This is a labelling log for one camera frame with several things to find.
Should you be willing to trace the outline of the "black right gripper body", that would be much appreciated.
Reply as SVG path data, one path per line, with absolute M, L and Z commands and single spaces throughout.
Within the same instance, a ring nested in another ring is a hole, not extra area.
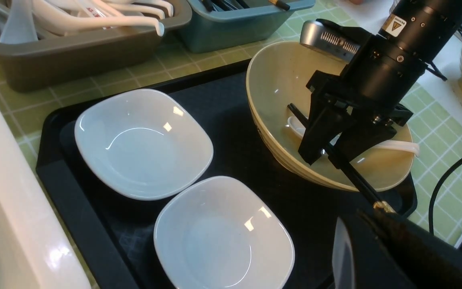
M 344 101 L 352 106 L 366 107 L 382 112 L 391 110 L 392 108 L 382 108 L 381 105 L 370 100 L 367 97 L 358 93 L 354 88 L 346 84 L 338 75 L 315 71 L 306 84 L 310 91 L 310 100 L 312 97 L 326 99 L 330 101 Z M 405 126 L 409 119 L 413 116 L 413 112 L 402 104 L 398 106 L 398 126 Z

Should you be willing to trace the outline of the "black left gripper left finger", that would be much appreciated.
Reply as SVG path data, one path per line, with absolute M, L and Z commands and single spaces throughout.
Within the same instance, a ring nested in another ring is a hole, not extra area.
M 312 165 L 322 156 L 321 150 L 326 150 L 331 140 L 338 137 L 328 159 L 335 168 L 341 169 L 363 152 L 392 139 L 397 133 L 395 123 L 398 123 L 398 106 L 382 112 L 340 100 L 312 97 L 298 153 Z

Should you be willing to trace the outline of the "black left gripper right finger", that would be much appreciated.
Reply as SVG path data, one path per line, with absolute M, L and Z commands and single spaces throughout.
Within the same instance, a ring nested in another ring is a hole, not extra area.
M 332 246 L 337 289 L 462 289 L 462 251 L 397 214 L 337 218 Z

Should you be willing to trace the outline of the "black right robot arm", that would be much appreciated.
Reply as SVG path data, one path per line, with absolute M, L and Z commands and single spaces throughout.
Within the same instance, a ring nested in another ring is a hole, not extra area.
M 426 72 L 446 80 L 434 58 L 462 24 L 462 0 L 401 0 L 376 34 L 330 20 L 306 21 L 300 44 L 346 61 L 339 73 L 317 68 L 310 90 L 309 124 L 298 148 L 312 164 L 324 147 L 347 161 L 392 139 L 412 112 L 400 101 Z

